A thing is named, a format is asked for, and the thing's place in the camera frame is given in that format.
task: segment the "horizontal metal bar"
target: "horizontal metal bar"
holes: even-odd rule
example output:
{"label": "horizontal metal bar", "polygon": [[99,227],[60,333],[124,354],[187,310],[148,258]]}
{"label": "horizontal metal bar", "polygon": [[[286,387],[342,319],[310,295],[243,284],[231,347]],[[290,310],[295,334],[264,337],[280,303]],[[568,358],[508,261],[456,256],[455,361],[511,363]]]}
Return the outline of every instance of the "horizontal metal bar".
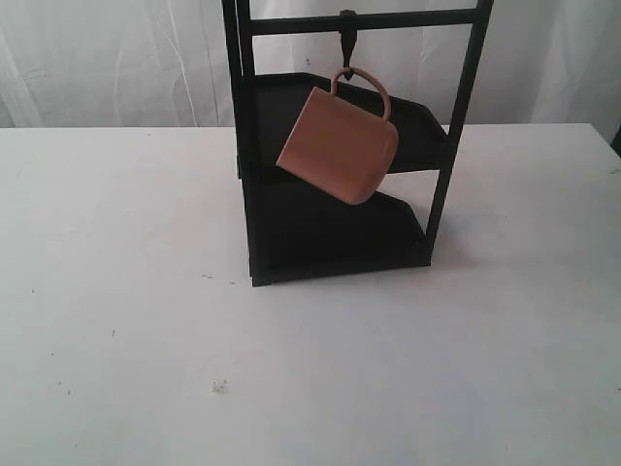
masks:
{"label": "horizontal metal bar", "polygon": [[355,17],[282,17],[254,19],[250,22],[253,36],[276,34],[304,34],[310,32],[341,31],[345,28],[393,29],[402,27],[447,26],[472,24],[478,19],[477,8],[438,10],[411,13],[381,13]]}

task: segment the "table surface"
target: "table surface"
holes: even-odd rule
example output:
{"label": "table surface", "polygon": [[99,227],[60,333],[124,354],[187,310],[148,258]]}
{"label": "table surface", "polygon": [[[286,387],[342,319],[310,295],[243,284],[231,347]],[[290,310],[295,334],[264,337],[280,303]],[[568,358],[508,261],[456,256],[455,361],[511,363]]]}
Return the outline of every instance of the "table surface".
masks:
{"label": "table surface", "polygon": [[589,125],[467,127],[425,269],[251,288],[232,129],[2,130],[0,213],[3,465],[620,464]]}

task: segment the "mug rack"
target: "mug rack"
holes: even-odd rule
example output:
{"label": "mug rack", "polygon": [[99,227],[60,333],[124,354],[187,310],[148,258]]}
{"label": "mug rack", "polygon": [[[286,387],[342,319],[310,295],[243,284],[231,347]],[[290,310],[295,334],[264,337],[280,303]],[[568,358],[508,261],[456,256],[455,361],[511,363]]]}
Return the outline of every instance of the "mug rack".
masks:
{"label": "mug rack", "polygon": [[[431,265],[493,3],[477,0],[475,7],[460,10],[252,19],[249,0],[222,0],[254,286]],[[348,62],[358,30],[456,24],[472,29],[448,133],[425,106],[391,98],[390,120],[400,144],[389,173],[439,171],[425,231],[400,199],[376,192],[350,206],[276,166],[312,88],[329,90],[330,80],[308,73],[257,76],[254,36],[341,32]],[[340,83],[338,95],[381,113],[376,92]]]}

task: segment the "white backdrop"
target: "white backdrop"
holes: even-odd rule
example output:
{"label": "white backdrop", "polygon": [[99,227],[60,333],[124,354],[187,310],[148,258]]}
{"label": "white backdrop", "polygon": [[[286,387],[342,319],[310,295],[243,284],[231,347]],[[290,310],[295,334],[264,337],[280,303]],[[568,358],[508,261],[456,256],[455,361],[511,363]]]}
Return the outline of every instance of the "white backdrop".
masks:
{"label": "white backdrop", "polygon": [[[475,0],[255,0],[255,17]],[[496,0],[469,122],[621,123],[619,0]],[[363,31],[352,64],[448,122],[469,27]],[[257,71],[331,75],[338,33],[258,38]],[[0,0],[0,126],[233,123],[220,0]]]}

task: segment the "pink mug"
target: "pink mug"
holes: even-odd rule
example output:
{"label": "pink mug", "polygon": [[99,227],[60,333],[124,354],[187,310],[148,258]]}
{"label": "pink mug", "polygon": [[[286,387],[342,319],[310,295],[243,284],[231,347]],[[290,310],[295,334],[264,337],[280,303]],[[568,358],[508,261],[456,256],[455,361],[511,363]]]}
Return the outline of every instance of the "pink mug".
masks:
{"label": "pink mug", "polygon": [[[383,117],[337,97],[337,80],[348,70],[377,88]],[[330,92],[312,89],[277,166],[347,204],[361,204],[376,191],[399,145],[389,118],[386,89],[363,70],[343,68],[332,79]]]}

